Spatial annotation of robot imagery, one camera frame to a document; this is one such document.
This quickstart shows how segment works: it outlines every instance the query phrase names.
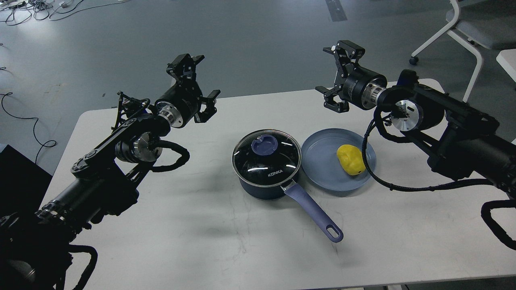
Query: plate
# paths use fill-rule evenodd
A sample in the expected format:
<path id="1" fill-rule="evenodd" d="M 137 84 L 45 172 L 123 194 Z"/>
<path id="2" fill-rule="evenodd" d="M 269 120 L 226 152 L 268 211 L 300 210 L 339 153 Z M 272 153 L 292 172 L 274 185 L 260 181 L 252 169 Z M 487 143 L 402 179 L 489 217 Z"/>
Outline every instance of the plate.
<path id="1" fill-rule="evenodd" d="M 364 137 L 357 133 L 330 128 L 315 132 L 306 139 L 301 147 L 301 166 L 308 178 L 318 186 L 332 191 L 350 191 L 364 185 L 371 177 L 365 171 L 358 175 L 349 175 L 342 168 L 337 158 L 337 149 L 344 144 L 362 148 Z M 376 168 L 376 154 L 367 143 L 367 162 L 372 171 Z"/>

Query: blue lid knob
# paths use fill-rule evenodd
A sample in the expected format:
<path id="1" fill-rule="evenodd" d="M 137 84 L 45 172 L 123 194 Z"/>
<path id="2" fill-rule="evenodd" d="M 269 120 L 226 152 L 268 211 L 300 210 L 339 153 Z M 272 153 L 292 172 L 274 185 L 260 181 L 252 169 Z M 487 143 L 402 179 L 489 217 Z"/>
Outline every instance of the blue lid knob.
<path id="1" fill-rule="evenodd" d="M 253 152 L 260 156 L 267 156 L 276 151 L 278 148 L 278 141 L 274 136 L 269 134 L 262 134 L 251 143 Z"/>

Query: saucepan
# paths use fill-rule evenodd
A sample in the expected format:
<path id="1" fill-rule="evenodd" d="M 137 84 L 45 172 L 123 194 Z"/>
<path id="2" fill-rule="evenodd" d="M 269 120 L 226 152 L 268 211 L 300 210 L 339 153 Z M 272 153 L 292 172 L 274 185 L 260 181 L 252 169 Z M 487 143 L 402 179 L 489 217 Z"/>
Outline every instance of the saucepan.
<path id="1" fill-rule="evenodd" d="M 288 195 L 301 205 L 332 242 L 342 241 L 341 229 L 296 183 L 301 168 L 301 147 L 292 136 L 279 130 L 252 132 L 236 145 L 232 161 L 248 194 L 261 200 Z"/>

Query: pot lid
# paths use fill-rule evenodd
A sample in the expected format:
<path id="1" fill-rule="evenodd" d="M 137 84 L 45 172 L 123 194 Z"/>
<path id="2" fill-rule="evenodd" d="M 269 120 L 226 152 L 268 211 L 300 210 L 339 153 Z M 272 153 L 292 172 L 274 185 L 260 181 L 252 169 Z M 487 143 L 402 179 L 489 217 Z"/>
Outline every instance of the pot lid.
<path id="1" fill-rule="evenodd" d="M 273 187 L 294 177 L 301 165 L 301 150 L 285 132 L 259 130 L 237 144 L 232 159 L 242 180 L 258 187 Z"/>

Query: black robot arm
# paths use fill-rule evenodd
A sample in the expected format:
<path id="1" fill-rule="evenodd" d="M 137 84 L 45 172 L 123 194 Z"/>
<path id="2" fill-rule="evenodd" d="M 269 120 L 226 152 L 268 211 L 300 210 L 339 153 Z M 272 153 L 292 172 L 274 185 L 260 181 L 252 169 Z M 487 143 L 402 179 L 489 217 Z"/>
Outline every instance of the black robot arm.
<path id="1" fill-rule="evenodd" d="M 205 122 L 216 112 L 215 97 L 220 91 L 206 100 L 195 80 L 196 65 L 203 58 L 184 54 L 169 64 L 167 73 L 178 81 L 154 106 L 149 99 L 118 92 L 113 131 L 72 166 L 75 181 L 34 215 L 13 213 L 0 219 L 1 289 L 63 289 L 72 264 L 70 253 L 87 252 L 92 258 L 75 289 L 84 288 L 97 253 L 93 247 L 70 242 L 91 223 L 101 222 L 105 215 L 120 215 L 135 204 L 136 188 L 150 171 L 171 171 L 188 161 L 185 148 L 160 139 L 171 127 L 184 127 L 194 115 Z M 205 115 L 199 112 L 201 104 L 206 105 Z M 163 148 L 181 157 L 172 165 L 156 167 Z M 115 158 L 136 166 L 124 173 Z"/>
<path id="2" fill-rule="evenodd" d="M 509 200 L 492 201 L 483 205 L 481 216 L 496 237 L 506 246 L 516 250 L 516 241 L 491 218 L 496 208 L 516 207 L 516 146 L 496 136 L 499 126 L 492 116 L 468 104 L 451 98 L 418 83 L 416 72 L 404 70 L 394 87 L 386 88 L 386 79 L 374 71 L 361 67 L 358 60 L 365 50 L 347 40 L 340 40 L 324 52 L 334 56 L 337 76 L 331 90 L 316 87 L 324 94 L 324 106 L 337 112 L 348 103 L 368 110 L 375 108 L 374 119 L 364 136 L 362 156 L 369 173 L 380 184 L 391 190 L 421 191 L 445 190 L 477 184 L 492 184 L 503 190 Z M 343 103 L 333 100 L 339 96 Z M 436 140 L 423 131 L 439 124 L 446 117 L 448 125 L 441 138 Z M 384 125 L 394 125 L 403 136 L 389 134 Z M 397 143 L 413 143 L 428 155 L 431 170 L 452 180 L 448 184 L 411 188 L 383 181 L 368 168 L 365 144 L 373 128 L 382 137 Z M 461 180 L 473 171 L 485 179 Z"/>

